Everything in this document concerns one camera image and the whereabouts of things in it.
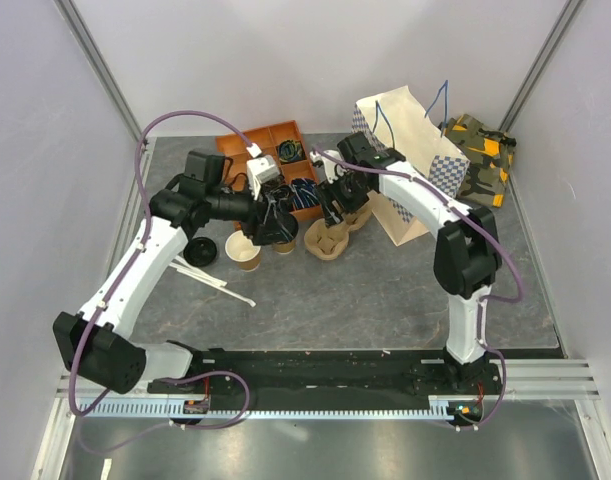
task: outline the checkered pattern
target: checkered pattern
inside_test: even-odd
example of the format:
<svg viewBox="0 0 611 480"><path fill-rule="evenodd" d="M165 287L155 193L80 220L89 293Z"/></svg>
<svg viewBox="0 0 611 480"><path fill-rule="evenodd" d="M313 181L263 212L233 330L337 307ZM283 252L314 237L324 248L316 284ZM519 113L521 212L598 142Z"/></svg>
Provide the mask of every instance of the checkered pattern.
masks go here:
<svg viewBox="0 0 611 480"><path fill-rule="evenodd" d="M394 208L396 209L396 213L398 213L398 216L401 217L401 220L403 220L405 223L410 223L413 219L414 219L414 215L412 215L410 213L409 210L407 210L404 206L402 206L400 203L395 202L394 200L392 200L391 198L388 199L390 202L392 202L392 205L394 206Z"/></svg>
<svg viewBox="0 0 611 480"><path fill-rule="evenodd" d="M367 141L377 151L380 152L387 148L378 138L376 138L376 135L372 133L372 130L367 124L367 120L365 120L363 112L361 112L360 108L358 108L358 105L354 105L354 114L352 115L352 133L356 132L363 132L367 137Z"/></svg>
<svg viewBox="0 0 611 480"><path fill-rule="evenodd" d="M365 120L365 116L360 108L358 108L358 105L354 105L354 114L352 115L352 133L355 132L363 132L367 137L367 141L376 150L381 151L387 148L376 135L372 133L371 127L367 124L367 120ZM440 188L443 193L453 198L458 193L461 183L463 183L468 167L469 160L465 156L461 158L441 157L436 155L429 169L428 180ZM411 223L414 219L414 215L400 203L391 199L390 202L392 202L401 220L405 223Z"/></svg>
<svg viewBox="0 0 611 480"><path fill-rule="evenodd" d="M467 157L440 157L436 155L429 168L428 180L440 188L443 193L454 198L461 188L467 173Z"/></svg>

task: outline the orange tray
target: orange tray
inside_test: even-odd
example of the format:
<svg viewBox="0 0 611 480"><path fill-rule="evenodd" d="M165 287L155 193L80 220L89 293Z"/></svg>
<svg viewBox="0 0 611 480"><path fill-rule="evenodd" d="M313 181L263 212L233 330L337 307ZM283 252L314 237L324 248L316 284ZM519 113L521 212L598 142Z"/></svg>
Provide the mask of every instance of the orange tray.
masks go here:
<svg viewBox="0 0 611 480"><path fill-rule="evenodd" d="M247 130L243 133L263 150L264 155L271 155L276 160L281 173L285 177L285 183L290 184L295 178L310 178L315 182L317 181L314 167L307 158L305 158L305 160L298 160L290 163L282 163L278 158L278 146L285 140L298 140L301 142L303 154L307 157L305 143L303 142L303 137L298 130L296 122L277 123L276 125ZM239 173L247 172L246 163L247 160L251 160L252 157L245 149L245 143L238 135L231 134L216 137L216 148L218 148L219 152L231 157L234 161L225 179L226 181L231 182ZM241 190L244 184L245 180L239 177L236 183L234 183L234 189ZM315 207L294 210L291 214L294 215L299 222L302 222L304 220L322 217L323 211L320 205L317 205Z"/></svg>

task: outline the gray table surface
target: gray table surface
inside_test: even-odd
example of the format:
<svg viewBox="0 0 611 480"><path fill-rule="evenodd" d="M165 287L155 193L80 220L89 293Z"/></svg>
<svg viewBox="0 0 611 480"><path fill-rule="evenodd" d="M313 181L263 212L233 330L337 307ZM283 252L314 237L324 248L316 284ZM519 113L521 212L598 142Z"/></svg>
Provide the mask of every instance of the gray table surface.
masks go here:
<svg viewBox="0 0 611 480"><path fill-rule="evenodd" d="M306 135L305 141L331 148L344 135ZM193 148L216 151L214 137L157 139L148 191L156 192L181 172ZM519 305L489 306L487 339L504 348L555 347L552 317L511 195L496 211L496 220L501 243L518 265L527 295ZM263 247L260 267L247 273L224 253L233 225L209 223L198 235L212 238L221 253L204 270L253 299L256 307L168 269L146 302L132 340L262 350L444 346L447 297L432 272L435 242L430 235L395 247L372 217L351 234L338 259L324 262L305 250L306 229L302 224L296 250L289 255ZM506 267L498 272L494 292L515 292Z"/></svg>

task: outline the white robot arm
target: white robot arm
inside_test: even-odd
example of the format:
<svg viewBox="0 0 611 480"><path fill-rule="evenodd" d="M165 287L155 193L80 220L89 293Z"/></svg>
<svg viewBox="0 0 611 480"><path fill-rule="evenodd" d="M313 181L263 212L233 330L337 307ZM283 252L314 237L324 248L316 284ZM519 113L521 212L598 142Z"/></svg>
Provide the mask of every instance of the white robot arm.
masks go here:
<svg viewBox="0 0 611 480"><path fill-rule="evenodd" d="M317 193L328 225L339 221L337 207L347 213L356 211L367 201L369 190L382 193L415 215L437 239L434 273L449 301L446 351L459 365L482 358L486 298L501 257L456 212L470 217L497 239L491 212L484 207L474 210L448 197L400 153L393 149L377 152L363 134L347 137L339 148L342 156L334 150L311 154L312 162L322 166L326 176Z"/></svg>
<svg viewBox="0 0 611 480"><path fill-rule="evenodd" d="M383 193L416 215L437 238L434 273L448 292L449 360L457 366L478 362L485 353L478 342L484 338L485 297L490 293L500 258L487 248L484 239L468 231L454 212L474 218L496 237L491 212L472 210L437 189L428 190L423 185L427 182L398 152L378 153L369 147L362 134L347 137L339 148L342 158L355 167L367 165L372 172L387 170L397 172L398 176L339 167L330 160L341 161L341 155L335 151L313 154L312 161L323 164L327 177L317 186L326 221L336 223L342 218L337 208L342 212L356 211L368 200L370 190ZM222 172L223 157L190 152L178 191L166 188L152 198L152 228L146 248L142 248L143 223L125 257L103 286L76 315L63 312L54 322L54 334L66 367L72 367L74 353L82 348L77 373L118 393L130 391L141 380L187 375L194 355L189 347L173 343L134 345L128 341L145 300L172 259L210 219L241 221L244 233L257 245L284 241L281 236L286 230L296 235L298 229L287 212L266 214L269 205L275 203L269 196L278 176L271 158L248 163L252 191L246 193L222 191ZM138 249L141 252L135 263L116 287L116 278ZM103 298L112 286L116 290L106 305ZM82 332L89 328L88 322L94 315L97 321L93 333L81 347Z"/></svg>

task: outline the white paper bag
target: white paper bag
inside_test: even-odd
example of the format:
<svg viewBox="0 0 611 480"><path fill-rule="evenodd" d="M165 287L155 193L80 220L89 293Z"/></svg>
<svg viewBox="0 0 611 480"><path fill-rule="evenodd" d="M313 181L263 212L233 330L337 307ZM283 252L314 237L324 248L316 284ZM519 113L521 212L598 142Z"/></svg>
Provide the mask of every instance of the white paper bag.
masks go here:
<svg viewBox="0 0 611 480"><path fill-rule="evenodd" d="M352 132L363 132L377 150L395 148L430 182L454 197L469 166L463 153L425 117L407 86L366 97L354 106ZM402 205L371 195L374 216L396 246L427 233Z"/></svg>

